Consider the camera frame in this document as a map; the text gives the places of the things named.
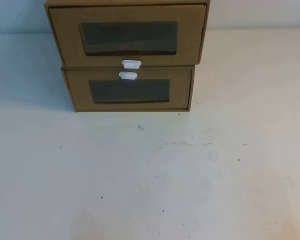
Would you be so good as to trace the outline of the lower cardboard shoebox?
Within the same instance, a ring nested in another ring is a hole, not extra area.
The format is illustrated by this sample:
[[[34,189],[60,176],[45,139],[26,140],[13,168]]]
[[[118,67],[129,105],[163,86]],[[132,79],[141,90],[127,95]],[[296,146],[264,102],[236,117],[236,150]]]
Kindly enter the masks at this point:
[[[119,77],[135,72],[136,80]],[[195,66],[63,68],[76,112],[188,112]]]

